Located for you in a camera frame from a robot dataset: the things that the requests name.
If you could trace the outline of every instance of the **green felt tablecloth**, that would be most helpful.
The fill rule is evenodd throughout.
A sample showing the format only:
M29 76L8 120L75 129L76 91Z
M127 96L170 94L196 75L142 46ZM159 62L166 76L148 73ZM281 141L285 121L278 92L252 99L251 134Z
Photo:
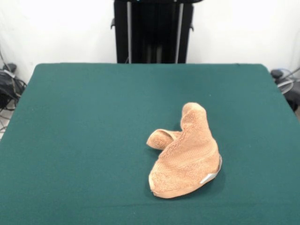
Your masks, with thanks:
M186 102L206 108L223 166L156 198L145 143ZM0 142L0 225L298 225L299 165L299 122L261 65L43 64Z

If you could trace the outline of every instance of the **floor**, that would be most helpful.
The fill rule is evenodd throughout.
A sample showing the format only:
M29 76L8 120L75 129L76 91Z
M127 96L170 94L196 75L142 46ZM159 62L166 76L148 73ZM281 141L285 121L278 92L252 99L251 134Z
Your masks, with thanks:
M0 140L9 124L10 118L13 112L8 110L3 110L0 112Z

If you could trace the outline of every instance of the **black device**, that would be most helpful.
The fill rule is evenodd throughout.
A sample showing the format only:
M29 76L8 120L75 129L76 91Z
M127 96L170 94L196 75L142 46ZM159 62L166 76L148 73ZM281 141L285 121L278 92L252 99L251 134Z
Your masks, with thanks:
M7 107L9 102L13 100L16 106L26 88L26 83L15 76L16 68L15 64L8 63L0 69L0 112L3 109L13 110Z
M202 0L115 0L118 63L185 63L193 3Z
M280 69L274 69L271 71L271 75L277 85L280 86L280 84L286 83L286 85L282 86L282 88L288 89L287 91L284 91L283 94L293 111L296 111L300 105L300 81L295 78L290 78L291 75L297 71L298 69L290 73L288 76L284 76L284 73Z

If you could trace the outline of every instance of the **towel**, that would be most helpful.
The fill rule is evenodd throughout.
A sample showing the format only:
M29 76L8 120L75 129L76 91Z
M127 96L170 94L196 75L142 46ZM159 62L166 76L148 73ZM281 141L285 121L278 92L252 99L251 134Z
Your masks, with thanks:
M181 135L181 131L164 129L155 130L147 140L147 145L158 150L164 150L170 143Z
M150 172L149 185L161 198L193 192L214 179L221 168L222 158L205 109L197 103L185 104L180 125L180 133L162 129L155 132L163 134L166 141L155 145L163 151Z

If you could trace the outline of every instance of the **black cable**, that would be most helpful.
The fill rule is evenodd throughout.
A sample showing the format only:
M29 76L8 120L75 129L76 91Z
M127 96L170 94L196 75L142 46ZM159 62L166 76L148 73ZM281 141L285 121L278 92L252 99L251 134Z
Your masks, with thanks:
M2 62L6 66L6 68L11 72L10 67L6 64L6 62L5 62L4 58L3 58L3 55L2 55L2 52L1 52L1 48L0 48L0 58L2 59Z
M0 133L1 133L2 130L5 130L6 128L7 128L7 126L6 126L6 127L2 127L2 128L0 129Z
M297 73L299 70L300 70L300 67L298 67L298 68L295 69L294 71L290 72L289 74L280 77L279 80L280 80L280 81L281 81L281 80L284 80L284 79L286 79L286 78L288 78L288 77L294 75L294 74Z

